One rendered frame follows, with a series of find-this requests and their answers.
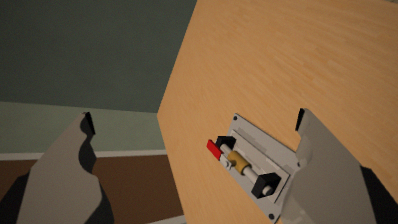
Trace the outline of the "grey metal mounting plate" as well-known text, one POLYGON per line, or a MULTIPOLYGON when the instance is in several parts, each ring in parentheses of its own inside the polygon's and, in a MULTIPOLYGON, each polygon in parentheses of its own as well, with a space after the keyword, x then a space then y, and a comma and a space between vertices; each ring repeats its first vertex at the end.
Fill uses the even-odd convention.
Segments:
POLYGON ((282 203, 287 190, 296 171, 300 169, 299 161, 295 156, 296 152, 237 113, 234 113, 226 136, 230 136, 232 129, 234 129, 251 144, 257 147, 285 171, 291 174, 277 201, 273 204, 273 202, 267 196, 257 199, 251 193, 254 184, 246 176, 242 176, 234 167, 231 167, 231 170, 228 170, 226 167, 224 167, 223 163, 219 161, 228 171, 228 173, 235 179, 235 181, 241 186, 241 188, 254 201, 254 203, 268 217, 268 219, 273 224, 276 224, 280 218, 282 203))

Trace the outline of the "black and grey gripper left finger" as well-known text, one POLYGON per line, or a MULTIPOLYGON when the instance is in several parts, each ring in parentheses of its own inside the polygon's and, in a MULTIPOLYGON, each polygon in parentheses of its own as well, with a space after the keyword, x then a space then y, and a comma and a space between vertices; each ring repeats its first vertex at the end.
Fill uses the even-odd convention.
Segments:
POLYGON ((93 135, 90 112, 82 112, 17 177, 0 201, 0 224, 114 224, 111 204, 92 175, 93 135))

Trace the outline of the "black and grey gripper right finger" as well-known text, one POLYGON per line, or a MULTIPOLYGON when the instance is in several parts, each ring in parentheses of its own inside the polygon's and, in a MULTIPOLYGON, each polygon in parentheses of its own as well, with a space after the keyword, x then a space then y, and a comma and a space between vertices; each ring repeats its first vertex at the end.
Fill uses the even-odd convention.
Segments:
POLYGON ((309 109, 300 108, 295 131, 301 170, 284 197, 283 224, 398 224, 398 204, 372 169, 309 109))

